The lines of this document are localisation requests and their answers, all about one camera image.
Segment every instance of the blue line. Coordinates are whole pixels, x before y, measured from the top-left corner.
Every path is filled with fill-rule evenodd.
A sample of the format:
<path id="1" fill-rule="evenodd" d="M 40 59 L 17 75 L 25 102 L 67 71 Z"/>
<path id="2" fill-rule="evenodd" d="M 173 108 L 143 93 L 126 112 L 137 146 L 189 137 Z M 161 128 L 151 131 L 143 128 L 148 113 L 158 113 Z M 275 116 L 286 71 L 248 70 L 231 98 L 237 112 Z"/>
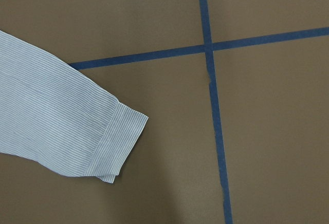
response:
<path id="1" fill-rule="evenodd" d="M 75 68 L 76 70 L 81 70 L 87 68 L 119 65 L 125 63 L 148 61 L 148 60 L 162 59 L 162 58 L 195 54 L 195 53 L 203 53 L 203 52 L 205 52 L 204 45 L 196 45 L 196 46 L 167 49 L 167 50 L 154 51 L 148 53 L 139 53 L 139 54 L 118 56 L 118 57 L 111 57 L 111 58 L 105 58 L 99 60 L 76 62 L 76 63 L 71 63 L 70 66 Z"/>
<path id="2" fill-rule="evenodd" d="M 214 56 L 213 56 L 213 44 L 211 40 L 208 2 L 207 0 L 199 0 L 199 3 L 200 3 L 200 11 L 201 11 L 202 30 L 203 30 L 204 43 L 205 43 L 207 71 L 210 78 L 210 83 L 209 83 L 210 101 L 211 101 L 213 125 L 215 130 L 215 140 L 216 140 L 218 166 L 220 171 L 220 181 L 222 185 L 223 198 L 224 198 L 224 202 L 223 202 L 224 217 L 226 224 L 233 224 L 230 192 L 228 186 L 227 169 L 226 169 L 226 161 L 225 161 L 222 124 L 221 124 L 221 116 L 220 116 L 220 105 L 219 105 L 218 93 L 217 93 L 216 73 L 215 73 L 215 64 L 214 64 Z"/>
<path id="3" fill-rule="evenodd" d="M 256 36 L 254 38 L 245 38 L 239 40 L 232 40 L 220 43 L 214 43 L 214 50 L 224 50 L 230 48 L 240 48 L 252 45 L 260 45 L 267 43 L 276 43 L 304 38 L 314 38 L 317 36 L 329 35 L 329 27 L 310 29 L 310 30 L 300 30 L 294 32 Z"/>

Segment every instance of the ribbed fabric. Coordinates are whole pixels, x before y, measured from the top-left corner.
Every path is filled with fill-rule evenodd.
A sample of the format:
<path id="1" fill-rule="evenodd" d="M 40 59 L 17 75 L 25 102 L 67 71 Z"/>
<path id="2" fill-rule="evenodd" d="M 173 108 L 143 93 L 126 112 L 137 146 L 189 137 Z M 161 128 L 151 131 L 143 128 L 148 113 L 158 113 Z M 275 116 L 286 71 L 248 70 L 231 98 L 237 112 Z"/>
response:
<path id="1" fill-rule="evenodd" d="M 112 183 L 148 117 L 54 55 L 0 31 L 0 152 Z"/>

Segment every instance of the cuff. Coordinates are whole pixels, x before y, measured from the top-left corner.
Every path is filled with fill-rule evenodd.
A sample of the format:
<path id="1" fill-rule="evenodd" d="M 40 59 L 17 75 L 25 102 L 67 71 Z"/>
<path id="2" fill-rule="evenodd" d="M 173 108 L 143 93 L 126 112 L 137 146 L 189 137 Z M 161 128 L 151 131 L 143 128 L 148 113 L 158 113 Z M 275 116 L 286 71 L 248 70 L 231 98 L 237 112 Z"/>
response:
<path id="1" fill-rule="evenodd" d="M 143 131 L 148 117 L 122 103 L 109 122 L 86 169 L 85 176 L 97 176 L 112 183 Z"/>

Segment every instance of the shirt sleeve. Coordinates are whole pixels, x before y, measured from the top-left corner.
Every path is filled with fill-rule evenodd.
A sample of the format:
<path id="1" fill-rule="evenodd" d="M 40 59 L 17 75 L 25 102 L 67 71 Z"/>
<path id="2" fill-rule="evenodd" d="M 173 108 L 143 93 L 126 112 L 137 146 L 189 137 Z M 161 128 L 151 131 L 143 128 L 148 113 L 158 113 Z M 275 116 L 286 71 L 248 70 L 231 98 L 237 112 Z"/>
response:
<path id="1" fill-rule="evenodd" d="M 112 183 L 148 117 L 49 52 L 0 31 L 0 152 Z"/>

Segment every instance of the sleeve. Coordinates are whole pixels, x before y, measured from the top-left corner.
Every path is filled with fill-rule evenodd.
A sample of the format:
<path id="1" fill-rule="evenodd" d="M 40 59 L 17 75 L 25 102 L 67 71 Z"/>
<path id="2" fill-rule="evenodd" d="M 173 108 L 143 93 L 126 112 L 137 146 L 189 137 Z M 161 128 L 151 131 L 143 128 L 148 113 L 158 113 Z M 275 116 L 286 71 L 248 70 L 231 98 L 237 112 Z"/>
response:
<path id="1" fill-rule="evenodd" d="M 54 55 L 0 31 L 0 152 L 112 183 L 148 117 Z"/>

